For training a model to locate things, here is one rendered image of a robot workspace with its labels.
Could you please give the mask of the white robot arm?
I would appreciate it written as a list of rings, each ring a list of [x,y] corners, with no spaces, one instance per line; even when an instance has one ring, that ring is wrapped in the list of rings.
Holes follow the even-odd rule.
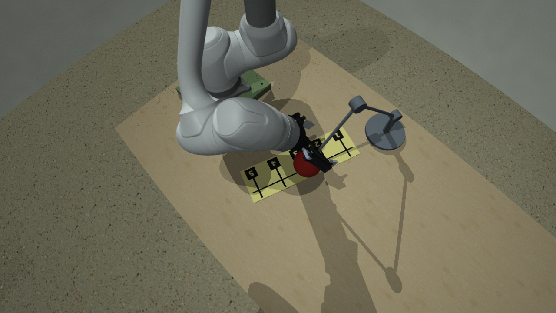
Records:
[[[239,95],[252,89],[243,73],[294,51],[295,27],[276,10],[276,0],[244,0],[246,15],[234,32],[207,26],[210,6],[211,0],[181,0],[179,145],[196,155],[291,150],[300,137],[295,119]]]

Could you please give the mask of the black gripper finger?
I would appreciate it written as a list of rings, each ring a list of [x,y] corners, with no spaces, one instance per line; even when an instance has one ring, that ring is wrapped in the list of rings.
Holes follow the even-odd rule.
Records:
[[[326,173],[333,166],[335,166],[337,163],[339,163],[337,160],[325,158],[320,153],[320,151],[318,151],[314,147],[314,144],[310,140],[308,140],[307,136],[306,136],[305,141],[307,141],[307,143],[310,145],[307,150],[305,148],[302,148],[302,151],[304,153],[303,159],[306,162],[311,163],[313,166],[320,169],[324,173]]]
[[[291,116],[291,115],[288,115],[288,116]],[[311,121],[307,120],[305,116],[300,117],[300,113],[299,113],[299,112],[293,114],[291,117],[293,117],[293,118],[296,120],[296,122],[299,122],[300,124],[303,125],[304,128],[306,128],[306,129],[308,129],[308,130],[309,130],[311,127],[314,126],[314,122],[311,122]]]

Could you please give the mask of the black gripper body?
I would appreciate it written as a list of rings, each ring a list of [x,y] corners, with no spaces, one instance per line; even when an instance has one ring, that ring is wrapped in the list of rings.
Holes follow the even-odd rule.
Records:
[[[307,150],[309,144],[307,143],[307,141],[305,141],[306,132],[304,130],[304,127],[300,123],[298,123],[298,126],[300,127],[300,137],[299,137],[299,140],[298,140],[297,144],[291,150],[300,150],[300,151],[302,151],[302,148],[305,148]]]

